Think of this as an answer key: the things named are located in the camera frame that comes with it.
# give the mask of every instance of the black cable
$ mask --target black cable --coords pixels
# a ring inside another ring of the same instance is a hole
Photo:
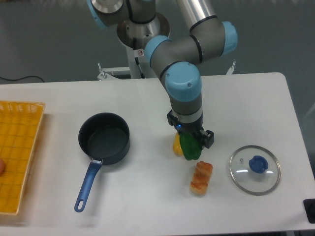
[[[19,78],[19,79],[7,79],[7,78],[4,78],[4,77],[1,77],[0,76],[0,79],[3,79],[3,80],[7,80],[7,81],[19,81],[19,80],[23,80],[23,79],[27,79],[27,78],[38,78],[40,79],[43,83],[45,82],[43,78],[39,77],[39,76],[36,76],[36,75],[29,75],[29,76],[25,76],[25,77],[22,77],[22,78]]]

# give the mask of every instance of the saucepan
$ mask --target saucepan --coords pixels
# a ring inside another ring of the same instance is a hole
[[[79,145],[92,160],[85,175],[74,210],[82,212],[94,178],[102,165],[122,160],[129,151],[129,127],[114,113],[99,113],[87,119],[79,131]]]

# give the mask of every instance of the silver cylinder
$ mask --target silver cylinder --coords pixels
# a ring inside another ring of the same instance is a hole
[[[177,0],[177,4],[190,30],[199,21],[216,15],[210,0]]]
[[[124,3],[124,0],[92,0],[92,5],[98,11],[105,14],[112,14],[118,11]]]

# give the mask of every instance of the blue lid knob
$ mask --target blue lid knob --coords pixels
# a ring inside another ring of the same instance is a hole
[[[268,169],[268,162],[262,156],[254,156],[250,160],[249,165],[251,170],[258,174],[264,173],[264,171]]]

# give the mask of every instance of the yellow plastic tray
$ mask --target yellow plastic tray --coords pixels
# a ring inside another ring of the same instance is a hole
[[[0,214],[16,215],[45,103],[0,101]]]

